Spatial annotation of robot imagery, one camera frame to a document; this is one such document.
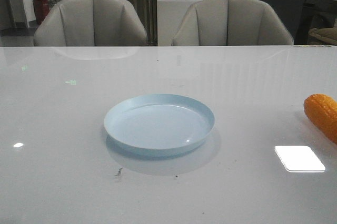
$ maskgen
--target floor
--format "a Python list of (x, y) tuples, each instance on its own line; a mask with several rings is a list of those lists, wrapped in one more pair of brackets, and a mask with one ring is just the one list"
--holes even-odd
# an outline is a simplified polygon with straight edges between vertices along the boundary
[(0, 30), (0, 47), (34, 46), (36, 28), (9, 28)]

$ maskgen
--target orange object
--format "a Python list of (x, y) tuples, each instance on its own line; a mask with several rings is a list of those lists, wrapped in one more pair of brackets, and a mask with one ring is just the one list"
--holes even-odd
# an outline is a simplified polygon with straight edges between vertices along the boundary
[(304, 101), (304, 112), (328, 139), (337, 144), (337, 102), (333, 98), (325, 94), (310, 95)]

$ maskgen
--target chair backrest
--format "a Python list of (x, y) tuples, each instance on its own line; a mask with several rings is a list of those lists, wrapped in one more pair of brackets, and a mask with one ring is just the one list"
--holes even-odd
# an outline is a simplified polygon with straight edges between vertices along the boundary
[(273, 8), (258, 0), (203, 0), (192, 4), (173, 46), (292, 45)]
[(34, 35), (35, 46), (145, 46), (146, 30), (126, 0), (63, 0)]

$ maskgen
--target plate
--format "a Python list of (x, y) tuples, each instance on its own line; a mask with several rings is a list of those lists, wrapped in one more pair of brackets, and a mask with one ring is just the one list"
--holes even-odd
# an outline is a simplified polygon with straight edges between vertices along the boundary
[(150, 94), (109, 110), (104, 127), (123, 149), (146, 156), (183, 154), (201, 145), (214, 126), (213, 112), (180, 95)]

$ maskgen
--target chair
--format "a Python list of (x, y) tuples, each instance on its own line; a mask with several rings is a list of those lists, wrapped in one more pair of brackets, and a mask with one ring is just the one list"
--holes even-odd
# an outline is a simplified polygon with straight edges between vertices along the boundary
[(126, 0), (63, 0), (34, 35), (35, 46), (145, 46), (146, 31)]
[(266, 2), (203, 0), (187, 10), (172, 45), (293, 45), (293, 38)]

